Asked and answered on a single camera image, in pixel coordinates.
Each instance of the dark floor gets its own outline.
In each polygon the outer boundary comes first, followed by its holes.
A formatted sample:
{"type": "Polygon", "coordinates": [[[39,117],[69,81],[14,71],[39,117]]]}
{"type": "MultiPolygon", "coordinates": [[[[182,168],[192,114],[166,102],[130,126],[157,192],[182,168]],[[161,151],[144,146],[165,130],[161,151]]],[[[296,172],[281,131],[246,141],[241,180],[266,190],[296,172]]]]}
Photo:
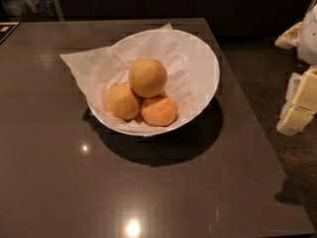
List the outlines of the dark floor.
{"type": "Polygon", "coordinates": [[[317,119],[293,137],[276,132],[276,115],[285,103],[288,80],[293,72],[304,72],[308,64],[297,59],[296,49],[283,50],[274,41],[219,44],[317,230],[317,119]]]}

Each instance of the dark tabletop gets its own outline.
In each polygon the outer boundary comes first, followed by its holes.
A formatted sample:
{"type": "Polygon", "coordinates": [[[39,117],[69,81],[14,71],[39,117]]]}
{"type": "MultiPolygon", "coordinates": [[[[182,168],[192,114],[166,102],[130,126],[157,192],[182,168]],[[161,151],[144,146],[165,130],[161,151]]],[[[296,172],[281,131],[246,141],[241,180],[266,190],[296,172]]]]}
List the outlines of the dark tabletop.
{"type": "Polygon", "coordinates": [[[143,238],[315,232],[204,19],[21,23],[0,46],[0,106],[0,237],[133,237],[132,220],[143,238]],[[216,54],[215,97],[169,133],[111,131],[59,54],[166,23],[216,54]]]}

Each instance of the white napkin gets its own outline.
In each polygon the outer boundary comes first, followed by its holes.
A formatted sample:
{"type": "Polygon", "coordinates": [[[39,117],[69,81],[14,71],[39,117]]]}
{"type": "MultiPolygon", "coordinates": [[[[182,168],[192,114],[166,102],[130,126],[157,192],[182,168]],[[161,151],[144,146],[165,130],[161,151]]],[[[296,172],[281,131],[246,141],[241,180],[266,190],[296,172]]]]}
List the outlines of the white napkin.
{"type": "Polygon", "coordinates": [[[112,47],[60,56],[69,66],[89,106],[97,113],[97,118],[111,129],[149,136],[157,131],[181,126],[197,110],[197,103],[190,92],[185,62],[171,24],[154,31],[141,32],[112,47]],[[107,90],[116,84],[128,83],[129,68],[134,60],[140,58],[160,60],[166,67],[167,84],[164,92],[176,101],[179,111],[177,120],[167,127],[151,126],[141,115],[126,122],[104,109],[107,90]]]}

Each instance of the white bowl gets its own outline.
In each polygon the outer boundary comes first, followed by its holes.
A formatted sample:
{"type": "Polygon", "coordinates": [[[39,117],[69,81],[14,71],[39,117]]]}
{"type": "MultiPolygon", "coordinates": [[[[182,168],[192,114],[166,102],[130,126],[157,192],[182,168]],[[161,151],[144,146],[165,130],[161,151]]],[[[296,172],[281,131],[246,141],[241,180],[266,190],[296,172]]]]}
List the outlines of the white bowl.
{"type": "MultiPolygon", "coordinates": [[[[113,47],[115,48],[119,45],[122,46],[130,38],[141,37],[148,32],[149,31],[137,33],[136,35],[130,36],[118,42],[113,47]]],[[[209,102],[215,95],[219,83],[220,72],[218,60],[210,47],[201,39],[186,32],[178,30],[173,30],[173,32],[179,43],[180,51],[184,57],[184,61],[186,62],[186,73],[188,75],[187,78],[189,79],[188,81],[190,83],[191,93],[196,99],[197,103],[199,103],[198,112],[193,112],[190,117],[188,117],[181,123],[178,123],[177,126],[168,126],[163,130],[157,130],[156,132],[151,132],[150,134],[140,132],[137,133],[127,132],[125,130],[114,128],[110,124],[107,124],[104,119],[102,119],[100,113],[96,111],[93,104],[88,101],[88,106],[91,112],[102,124],[114,131],[127,135],[144,137],[154,136],[178,129],[179,127],[197,117],[209,104],[209,102]]]]}

